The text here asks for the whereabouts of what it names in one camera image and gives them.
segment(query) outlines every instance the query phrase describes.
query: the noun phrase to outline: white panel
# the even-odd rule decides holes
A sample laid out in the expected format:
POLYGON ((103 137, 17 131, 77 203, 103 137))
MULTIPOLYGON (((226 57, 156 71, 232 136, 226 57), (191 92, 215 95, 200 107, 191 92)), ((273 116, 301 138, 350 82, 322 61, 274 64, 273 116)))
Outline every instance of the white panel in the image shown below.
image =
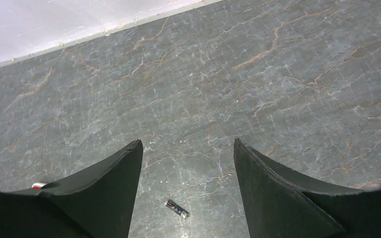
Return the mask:
POLYGON ((0 0, 0 66, 219 0, 0 0))

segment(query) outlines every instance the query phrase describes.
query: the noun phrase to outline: battery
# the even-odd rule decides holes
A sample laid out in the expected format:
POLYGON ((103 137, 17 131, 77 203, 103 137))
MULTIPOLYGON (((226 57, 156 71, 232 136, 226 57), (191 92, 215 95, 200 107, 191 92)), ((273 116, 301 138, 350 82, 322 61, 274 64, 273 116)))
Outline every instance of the battery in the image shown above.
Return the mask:
POLYGON ((189 212, 183 209, 181 206, 177 205, 176 202, 169 199, 164 205, 174 211, 176 214, 181 216, 183 219, 186 219, 189 216, 189 212))

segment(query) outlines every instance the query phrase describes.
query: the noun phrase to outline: red and white object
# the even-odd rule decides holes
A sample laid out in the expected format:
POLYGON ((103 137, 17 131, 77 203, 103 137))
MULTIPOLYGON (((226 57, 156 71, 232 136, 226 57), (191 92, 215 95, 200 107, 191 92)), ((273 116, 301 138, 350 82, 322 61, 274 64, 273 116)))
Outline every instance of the red and white object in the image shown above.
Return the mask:
POLYGON ((35 182, 33 186, 31 186, 34 189, 41 189, 43 186, 45 186, 47 183, 44 182, 35 182))

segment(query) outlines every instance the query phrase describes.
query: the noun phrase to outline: stone floor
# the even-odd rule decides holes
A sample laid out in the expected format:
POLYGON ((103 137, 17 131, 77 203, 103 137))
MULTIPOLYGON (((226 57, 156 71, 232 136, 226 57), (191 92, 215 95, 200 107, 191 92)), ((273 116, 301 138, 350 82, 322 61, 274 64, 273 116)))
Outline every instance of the stone floor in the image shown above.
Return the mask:
POLYGON ((139 138, 130 238, 248 237, 236 137, 324 181, 381 185, 381 1, 227 0, 0 68, 0 190, 139 138))

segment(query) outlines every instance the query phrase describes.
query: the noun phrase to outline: gray tile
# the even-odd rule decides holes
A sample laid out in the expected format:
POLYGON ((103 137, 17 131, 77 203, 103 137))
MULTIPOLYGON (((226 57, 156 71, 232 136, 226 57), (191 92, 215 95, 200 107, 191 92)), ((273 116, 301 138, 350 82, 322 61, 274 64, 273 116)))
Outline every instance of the gray tile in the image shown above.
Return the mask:
POLYGON ((381 185, 381 2, 223 1, 0 68, 0 190, 140 138, 132 238, 248 237, 235 137, 317 179, 381 185))

